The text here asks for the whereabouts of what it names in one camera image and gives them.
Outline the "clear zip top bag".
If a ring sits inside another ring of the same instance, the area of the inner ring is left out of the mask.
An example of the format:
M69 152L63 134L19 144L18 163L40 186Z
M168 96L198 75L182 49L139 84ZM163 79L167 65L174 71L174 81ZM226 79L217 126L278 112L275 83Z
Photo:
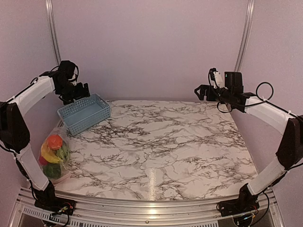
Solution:
M71 150L67 131L63 127L56 127L41 145L38 159L41 170L53 185L69 177L70 158Z

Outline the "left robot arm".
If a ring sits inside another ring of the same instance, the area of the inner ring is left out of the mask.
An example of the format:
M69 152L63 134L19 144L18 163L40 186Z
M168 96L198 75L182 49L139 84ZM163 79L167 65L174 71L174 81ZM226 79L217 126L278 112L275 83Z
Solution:
M64 105L89 97L87 83L78 82L79 67L69 61L61 61L51 71L35 77L23 90L0 104L1 148L14 155L20 172L30 182L34 192L44 193L41 202L49 210L56 210L60 200L50 191L52 183L43 174L30 146L30 132L25 114L48 94L54 93Z

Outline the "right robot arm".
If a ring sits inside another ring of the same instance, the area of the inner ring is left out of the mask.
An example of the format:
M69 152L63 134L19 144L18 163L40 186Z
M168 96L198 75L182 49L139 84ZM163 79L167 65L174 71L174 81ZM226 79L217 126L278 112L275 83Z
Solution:
M262 121L265 130L254 130L253 135L261 144L251 143L250 148L264 148L272 151L269 161L250 183L240 190L234 207L244 212L253 204L253 198L270 186L277 184L293 168L302 165L303 158L303 117L292 113L270 100L273 86L261 82L254 92L245 92L242 74L227 71L224 74L211 68L207 75L208 83L194 90L199 100L226 105L226 113L239 111Z

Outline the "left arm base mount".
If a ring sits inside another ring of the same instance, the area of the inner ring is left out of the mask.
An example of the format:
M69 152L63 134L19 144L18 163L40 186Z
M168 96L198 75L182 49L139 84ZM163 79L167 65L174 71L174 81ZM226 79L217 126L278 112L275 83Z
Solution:
M66 198L50 198L50 199L37 199L35 201L35 206L44 210L52 211L53 213L59 214L59 210L67 207L67 210L62 211L63 214L72 215L76 201Z

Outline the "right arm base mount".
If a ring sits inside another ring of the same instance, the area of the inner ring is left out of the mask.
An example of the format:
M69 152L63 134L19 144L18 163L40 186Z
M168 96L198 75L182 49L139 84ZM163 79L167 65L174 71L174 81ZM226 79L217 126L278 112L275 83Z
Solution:
M219 202L216 206L216 209L220 212L222 217L226 217L258 210L259 203L257 200L240 201L240 199L233 199Z

